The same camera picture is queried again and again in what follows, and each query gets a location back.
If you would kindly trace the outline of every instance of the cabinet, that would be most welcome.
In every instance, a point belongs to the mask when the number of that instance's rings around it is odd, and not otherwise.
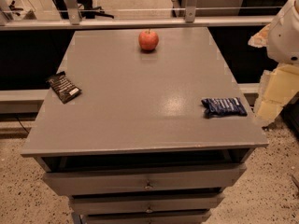
[[[75,32],[60,70],[82,89],[49,91],[22,155],[84,222],[201,223],[267,140],[207,28]],[[240,97],[247,117],[207,119],[204,97]]]

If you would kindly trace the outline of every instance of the red apple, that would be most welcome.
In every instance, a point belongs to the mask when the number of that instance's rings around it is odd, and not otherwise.
[[[139,45],[143,50],[154,50],[159,42],[159,36],[157,33],[151,31],[150,29],[142,31],[139,34]]]

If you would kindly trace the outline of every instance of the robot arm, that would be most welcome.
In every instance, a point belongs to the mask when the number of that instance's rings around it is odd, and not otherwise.
[[[299,0],[288,0],[272,20],[267,54],[278,63],[299,64]]]

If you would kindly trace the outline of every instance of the table top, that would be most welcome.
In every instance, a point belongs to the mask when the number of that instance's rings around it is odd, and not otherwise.
[[[71,156],[265,147],[267,139],[207,28],[75,32],[60,70],[82,94],[50,90],[23,156]],[[240,97],[249,115],[206,119],[203,98]]]

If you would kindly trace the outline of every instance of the terrazzo floor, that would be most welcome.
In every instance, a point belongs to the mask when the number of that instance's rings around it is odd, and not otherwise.
[[[35,125],[34,116],[20,120],[28,131]],[[298,139],[281,117],[265,132],[269,146],[252,153],[248,170],[224,191],[206,224],[299,224],[299,193],[291,178],[299,172]],[[21,157],[26,137],[16,118],[0,117],[0,224],[73,223],[68,199],[43,183],[35,160]]]

